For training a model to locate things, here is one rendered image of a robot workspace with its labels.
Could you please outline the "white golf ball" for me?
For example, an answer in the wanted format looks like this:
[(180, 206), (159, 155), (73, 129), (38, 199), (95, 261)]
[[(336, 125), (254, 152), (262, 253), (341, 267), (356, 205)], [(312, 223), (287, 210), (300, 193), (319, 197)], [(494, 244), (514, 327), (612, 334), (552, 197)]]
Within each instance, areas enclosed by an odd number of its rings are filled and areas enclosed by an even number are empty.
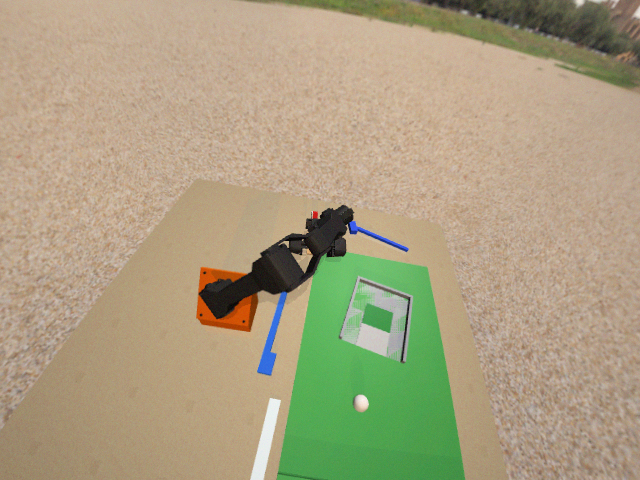
[(368, 399), (364, 395), (357, 395), (354, 398), (353, 407), (357, 412), (364, 412), (369, 407)]

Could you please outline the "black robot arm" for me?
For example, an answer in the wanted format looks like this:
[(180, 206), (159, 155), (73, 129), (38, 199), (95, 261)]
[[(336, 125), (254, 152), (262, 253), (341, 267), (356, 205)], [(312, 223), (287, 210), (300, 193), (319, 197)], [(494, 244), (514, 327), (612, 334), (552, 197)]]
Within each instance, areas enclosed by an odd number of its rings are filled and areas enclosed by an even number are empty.
[[(330, 251), (333, 240), (346, 234), (346, 225), (353, 221), (352, 208), (342, 205), (336, 210), (326, 209), (321, 219), (306, 218), (307, 234), (287, 235), (277, 243), (259, 253), (261, 257), (254, 261), (252, 272), (233, 281), (230, 278), (218, 279), (208, 283), (199, 296), (205, 302), (216, 319), (221, 319), (235, 310), (239, 302), (259, 291), (271, 295), (289, 293), (315, 274), (319, 261)], [(312, 253), (307, 270), (303, 270), (284, 241), (303, 240)], [(282, 243), (281, 245), (279, 245)]]

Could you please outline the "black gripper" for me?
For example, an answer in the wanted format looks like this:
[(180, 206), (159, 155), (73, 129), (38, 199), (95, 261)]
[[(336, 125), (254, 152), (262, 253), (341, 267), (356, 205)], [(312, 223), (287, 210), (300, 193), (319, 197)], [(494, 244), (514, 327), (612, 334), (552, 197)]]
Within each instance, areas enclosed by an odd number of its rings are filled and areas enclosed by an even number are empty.
[[(291, 233), (290, 235), (302, 235)], [(289, 241), (289, 250), (291, 253), (302, 255), (302, 248), (308, 249), (304, 241)], [(327, 252), (326, 257), (343, 257), (346, 254), (346, 240), (339, 238), (331, 243), (331, 250)]]

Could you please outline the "white flat bar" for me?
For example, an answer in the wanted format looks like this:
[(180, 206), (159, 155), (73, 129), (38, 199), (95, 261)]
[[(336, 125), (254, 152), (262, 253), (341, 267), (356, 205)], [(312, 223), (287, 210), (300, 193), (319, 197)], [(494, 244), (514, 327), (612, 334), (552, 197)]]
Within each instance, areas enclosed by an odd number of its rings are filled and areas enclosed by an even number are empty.
[(250, 480), (263, 480), (264, 478), (280, 403), (281, 400), (273, 398), (269, 399), (269, 407), (263, 424), (263, 431), (258, 444), (259, 447)]

